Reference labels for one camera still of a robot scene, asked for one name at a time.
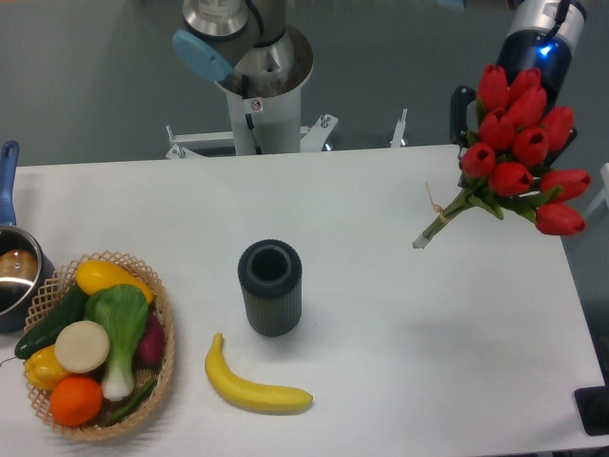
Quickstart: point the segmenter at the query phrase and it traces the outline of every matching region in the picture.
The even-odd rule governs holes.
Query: saucepan
[[[12,204],[19,144],[8,141],[0,156],[0,333],[26,324],[31,299],[55,268],[40,245],[16,226]]]

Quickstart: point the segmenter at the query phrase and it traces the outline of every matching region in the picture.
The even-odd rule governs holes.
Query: banana
[[[311,406],[313,396],[295,387],[256,384],[240,378],[226,364],[222,333],[216,333],[206,357],[209,382],[226,401],[257,412],[294,413]]]

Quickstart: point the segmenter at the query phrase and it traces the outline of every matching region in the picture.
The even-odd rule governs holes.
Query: gray floor
[[[315,54],[303,123],[331,113],[340,118],[337,149],[374,149],[386,146],[408,108],[411,146],[447,143],[453,89],[477,86],[513,17],[475,6],[498,1],[469,3],[455,10],[434,0],[286,0],[288,23]],[[585,168],[595,180],[576,209],[600,191],[599,169],[609,162],[609,2],[587,3],[589,18],[559,99],[574,108],[580,137],[556,166]],[[176,134],[229,130],[224,96],[173,53],[181,4],[0,2],[0,141],[21,143],[20,165],[162,160],[167,123]],[[564,240],[599,349],[609,335],[608,229],[605,217]]]

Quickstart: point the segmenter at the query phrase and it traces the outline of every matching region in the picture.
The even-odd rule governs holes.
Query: yellow squash
[[[126,269],[103,260],[87,260],[80,264],[76,270],[76,283],[87,295],[118,284],[131,284],[144,293],[148,304],[154,300],[154,292],[144,281],[136,278]]]
[[[24,362],[28,381],[39,390],[53,390],[70,375],[55,357],[55,345],[40,349]]]
[[[222,353],[222,333],[213,337],[206,357],[206,373],[218,394],[229,403],[257,412],[294,413],[313,403],[310,393],[295,387],[252,383],[234,374]]]

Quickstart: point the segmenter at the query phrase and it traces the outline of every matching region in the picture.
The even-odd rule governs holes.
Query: fake vegetable
[[[53,390],[70,372],[55,357],[55,345],[42,348],[24,363],[28,382],[38,390]]]
[[[88,373],[100,367],[110,350],[108,334],[91,321],[70,324],[55,342],[55,357],[72,373]]]
[[[154,300],[154,292],[144,281],[112,262],[87,260],[78,266],[75,276],[78,286],[89,295],[118,284],[131,284],[144,293],[146,303]]]
[[[137,347],[137,356],[144,363],[149,365],[158,364],[163,357],[165,349],[165,332],[163,326],[154,315],[150,313],[144,338]]]
[[[78,427],[93,419],[102,408],[102,387],[86,376],[68,376],[50,395],[50,413],[60,426]]]
[[[37,350],[54,344],[61,330],[83,319],[87,300],[88,295],[74,284],[55,308],[19,340],[15,357],[29,359]]]
[[[156,378],[148,379],[129,402],[123,407],[116,409],[110,416],[100,424],[101,427],[109,427],[127,417],[137,407],[139,407],[150,396],[156,386]]]
[[[95,293],[89,299],[87,318],[102,326],[110,340],[110,352],[102,379],[104,397],[121,400],[134,386],[131,362],[146,331],[148,306],[137,287],[120,284]]]

